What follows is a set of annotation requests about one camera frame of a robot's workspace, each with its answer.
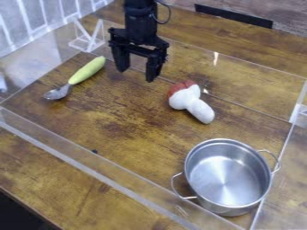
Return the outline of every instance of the white mushroom toy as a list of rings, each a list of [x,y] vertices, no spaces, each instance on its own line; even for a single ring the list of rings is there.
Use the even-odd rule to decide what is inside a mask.
[[[168,91],[168,102],[175,110],[188,110],[205,124],[215,118],[215,112],[200,99],[199,85],[187,80],[175,84]]]

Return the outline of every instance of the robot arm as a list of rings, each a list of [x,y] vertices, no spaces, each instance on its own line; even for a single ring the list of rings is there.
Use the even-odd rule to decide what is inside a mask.
[[[148,82],[159,76],[169,46],[157,36],[157,24],[163,23],[157,21],[157,3],[165,5],[160,0],[124,0],[125,29],[109,28],[109,46],[117,70],[122,72],[129,67],[131,53],[147,58]]]

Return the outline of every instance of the red mushroom cap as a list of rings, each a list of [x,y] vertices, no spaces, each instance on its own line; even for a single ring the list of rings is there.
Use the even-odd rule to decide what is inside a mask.
[[[185,80],[184,82],[180,82],[177,84],[173,84],[168,91],[168,99],[173,96],[175,93],[177,93],[180,90],[189,88],[193,84],[196,84],[192,80]]]

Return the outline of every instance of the wood grain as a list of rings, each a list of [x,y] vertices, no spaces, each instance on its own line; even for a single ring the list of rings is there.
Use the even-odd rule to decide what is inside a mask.
[[[255,222],[256,229],[305,229],[305,138],[305,127],[296,126],[284,149],[281,169]]]
[[[97,17],[124,24],[121,5],[121,0],[113,1],[97,11]],[[305,77],[305,38],[175,7],[171,10],[169,23],[159,27],[160,36]]]
[[[301,0],[241,1],[241,0],[176,0],[169,1],[183,9],[195,10],[195,4],[265,18],[273,21],[273,29],[307,36],[307,4]]]
[[[175,111],[165,94],[171,84],[148,84],[135,70],[117,74],[113,63],[58,102],[41,98],[45,91],[65,82],[66,76],[93,59],[78,54],[32,84],[4,107],[52,132],[72,140],[167,189],[169,179],[183,170],[189,149],[201,141],[227,137],[253,148],[280,152],[289,124],[212,97],[203,97],[216,112],[209,125],[185,111]],[[179,187],[187,189],[185,181]],[[253,214],[232,218],[247,227]]]
[[[1,190],[61,229],[184,229],[2,129],[0,138]]]

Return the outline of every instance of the silver spoon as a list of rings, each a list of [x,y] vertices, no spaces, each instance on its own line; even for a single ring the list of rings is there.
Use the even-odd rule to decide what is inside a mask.
[[[94,57],[93,60],[90,60],[70,76],[68,83],[60,88],[46,92],[42,97],[48,100],[58,100],[64,98],[69,94],[72,86],[92,77],[102,68],[104,63],[104,57]]]

